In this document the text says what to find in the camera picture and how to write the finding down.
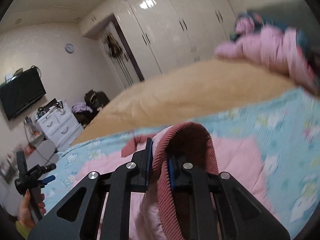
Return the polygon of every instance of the purple cloth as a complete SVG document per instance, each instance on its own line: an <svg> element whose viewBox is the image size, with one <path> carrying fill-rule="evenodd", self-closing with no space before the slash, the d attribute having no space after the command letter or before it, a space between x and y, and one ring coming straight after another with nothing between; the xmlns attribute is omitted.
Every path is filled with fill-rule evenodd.
<svg viewBox="0 0 320 240"><path fill-rule="evenodd" d="M81 113L81 112L85 112L85 111L89 111L90 113L93 112L91 107L87 106L85 102L76 103L72 107L72 112L73 113Z"/></svg>

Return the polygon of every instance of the human hand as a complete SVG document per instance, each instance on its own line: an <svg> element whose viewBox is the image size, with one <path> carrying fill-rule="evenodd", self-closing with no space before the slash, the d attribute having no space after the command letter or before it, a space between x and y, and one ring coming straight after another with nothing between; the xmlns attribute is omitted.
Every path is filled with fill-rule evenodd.
<svg viewBox="0 0 320 240"><path fill-rule="evenodd" d="M33 228L35 226L35 223L29 210L30 199L31 195L29 190L27 190L23 197L23 200L20 203L19 221L21 221L25 226ZM41 194L41 200L44 201L44 194ZM44 208L45 204L43 202L40 202L38 206L42 214L45 214L47 212Z"/></svg>

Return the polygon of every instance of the wardrobe handle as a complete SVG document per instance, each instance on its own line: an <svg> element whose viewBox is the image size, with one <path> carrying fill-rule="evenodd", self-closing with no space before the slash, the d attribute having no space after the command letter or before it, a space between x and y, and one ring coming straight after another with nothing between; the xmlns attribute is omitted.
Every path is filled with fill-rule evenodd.
<svg viewBox="0 0 320 240"><path fill-rule="evenodd" d="M184 20L182 20L182 21L183 21L184 26L186 27L186 30L188 30L188 28L187 28L186 23L184 22Z"/></svg>
<svg viewBox="0 0 320 240"><path fill-rule="evenodd" d="M147 34L146 34L146 37L147 37L147 39L148 39L148 41L149 41L149 44L151 44Z"/></svg>
<svg viewBox="0 0 320 240"><path fill-rule="evenodd" d="M184 31L184 28L183 28L182 23L181 23L181 21L180 21L180 20L179 20L179 22L180 22L180 25L181 25L182 30Z"/></svg>
<svg viewBox="0 0 320 240"><path fill-rule="evenodd" d="M216 13L216 17L218 18L218 21L220 23L220 18L219 18L218 14L217 14L217 11L215 11L215 13Z"/></svg>
<svg viewBox="0 0 320 240"><path fill-rule="evenodd" d="M142 34L142 38L143 38L143 41L144 41L144 43L146 44L146 46L148 46L148 44L146 43L146 40L144 39L143 34Z"/></svg>
<svg viewBox="0 0 320 240"><path fill-rule="evenodd" d="M220 13L220 11L219 11L219 10L218 10L218 12L219 12L220 18L221 18L221 20L222 20L222 22L223 22L223 18L222 18L222 16L221 16L221 13Z"/></svg>

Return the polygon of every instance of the door frame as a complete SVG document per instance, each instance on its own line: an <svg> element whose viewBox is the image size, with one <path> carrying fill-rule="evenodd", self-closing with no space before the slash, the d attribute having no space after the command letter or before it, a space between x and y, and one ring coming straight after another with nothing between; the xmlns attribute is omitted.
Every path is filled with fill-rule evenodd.
<svg viewBox="0 0 320 240"><path fill-rule="evenodd" d="M120 40L121 40L121 42L122 42L122 44L124 46L124 49L125 49L128 57L129 57L129 59L131 60L133 68L134 68L135 72L137 73L137 76L138 76L140 82L144 81L145 79L143 77L143 74L142 74L142 72L141 72L141 70L140 70L140 68L138 66L138 63L137 63L136 59L134 58L134 55L133 55L133 53L132 53L132 51L131 51L131 49L129 47L129 44L128 44L128 42L127 42L127 40L126 40L126 38L125 38L125 36L124 36L124 34L122 32L122 29L121 29L121 27L120 27L120 25L119 25L119 23L118 23L118 21L116 19L116 16L114 15L114 13L112 13L107 18L105 18L103 21L98 23L92 30L90 30L85 35L85 37L89 38L89 39L91 39L91 38L95 39L99 35L100 31L105 26L107 26L110 22L113 23L113 25L114 25L114 27L115 27L118 35L119 35L119 38L120 38Z"/></svg>

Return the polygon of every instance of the black camera rig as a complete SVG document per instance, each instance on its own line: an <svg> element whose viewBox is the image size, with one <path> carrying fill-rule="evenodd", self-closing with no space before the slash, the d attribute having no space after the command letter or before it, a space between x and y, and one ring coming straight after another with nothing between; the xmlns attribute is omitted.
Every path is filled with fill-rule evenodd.
<svg viewBox="0 0 320 240"><path fill-rule="evenodd" d="M281 223L228 172L209 174L177 156L168 160L168 170L172 191L189 194L189 239L218 240L212 194L222 240L290 240ZM146 149L114 172L90 172L36 224L28 240L96 239L107 192L100 239L128 240L131 192L148 190L152 160L148 138ZM29 185L37 187L34 180ZM18 181L16 186L20 192L26 188Z"/></svg>
<svg viewBox="0 0 320 240"><path fill-rule="evenodd" d="M27 189L30 191L30 211L35 223L39 222L43 215L41 214L38 204L41 199L41 188L44 188L49 182L55 180L51 175L45 179L39 179L44 174L54 170L57 166L53 163L48 166L36 165L28 171L26 158L23 151L17 152L17 165L19 178L14 181L16 189L20 195L25 195Z"/></svg>

